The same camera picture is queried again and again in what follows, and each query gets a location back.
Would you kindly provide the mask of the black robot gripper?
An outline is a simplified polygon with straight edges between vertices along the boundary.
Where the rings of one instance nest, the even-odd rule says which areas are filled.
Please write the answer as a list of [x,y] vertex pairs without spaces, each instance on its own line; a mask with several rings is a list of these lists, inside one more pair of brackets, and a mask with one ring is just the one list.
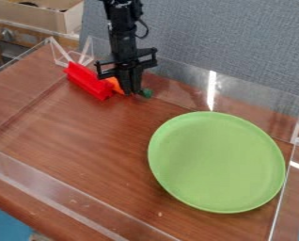
[[[155,47],[142,48],[138,49],[136,56],[128,60],[119,60],[114,54],[110,54],[106,59],[98,60],[95,63],[98,78],[104,79],[116,77],[120,88],[126,95],[130,95],[132,91],[139,93],[142,83],[142,70],[158,66],[156,53],[158,49]],[[132,71],[132,90],[130,83],[130,73],[127,71]]]

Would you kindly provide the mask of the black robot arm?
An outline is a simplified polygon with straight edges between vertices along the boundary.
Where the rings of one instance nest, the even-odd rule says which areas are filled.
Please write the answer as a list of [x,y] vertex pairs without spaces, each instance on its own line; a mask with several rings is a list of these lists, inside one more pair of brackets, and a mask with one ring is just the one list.
[[142,94],[142,75],[148,68],[158,66],[158,49],[138,48],[136,39],[144,39],[136,34],[143,14],[140,0],[99,0],[103,3],[107,20],[111,54],[103,60],[96,61],[96,73],[100,79],[115,77],[126,95]]

